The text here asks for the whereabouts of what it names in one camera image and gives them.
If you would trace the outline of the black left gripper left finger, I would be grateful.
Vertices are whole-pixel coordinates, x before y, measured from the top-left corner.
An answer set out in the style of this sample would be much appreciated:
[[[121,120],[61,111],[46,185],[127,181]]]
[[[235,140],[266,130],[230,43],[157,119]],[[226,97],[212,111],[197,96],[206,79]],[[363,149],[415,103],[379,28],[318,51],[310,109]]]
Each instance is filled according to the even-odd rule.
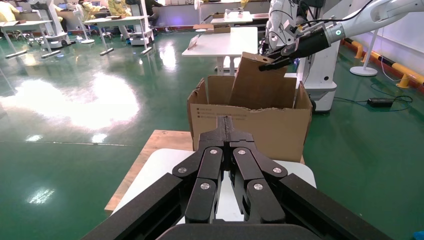
[[[180,191],[186,223],[212,223],[216,217],[223,178],[226,120],[216,119],[216,129],[200,135],[198,149],[172,169],[183,180]]]

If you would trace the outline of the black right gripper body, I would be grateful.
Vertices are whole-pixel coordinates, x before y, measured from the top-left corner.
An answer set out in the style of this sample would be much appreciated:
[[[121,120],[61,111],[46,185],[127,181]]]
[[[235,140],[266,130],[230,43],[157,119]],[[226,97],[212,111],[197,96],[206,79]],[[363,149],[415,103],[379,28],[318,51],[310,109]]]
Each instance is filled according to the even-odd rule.
[[[319,25],[303,34],[290,45],[281,50],[282,60],[292,62],[295,59],[308,57],[331,46],[325,25]]]

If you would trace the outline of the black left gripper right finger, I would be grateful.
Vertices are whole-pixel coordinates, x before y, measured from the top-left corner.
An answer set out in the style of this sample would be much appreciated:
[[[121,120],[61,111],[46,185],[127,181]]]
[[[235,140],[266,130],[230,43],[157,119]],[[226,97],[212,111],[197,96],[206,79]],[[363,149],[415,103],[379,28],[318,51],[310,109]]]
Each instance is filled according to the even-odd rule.
[[[284,223],[286,214],[277,196],[277,185],[287,169],[260,153],[253,136],[226,118],[230,180],[240,213],[249,223]]]

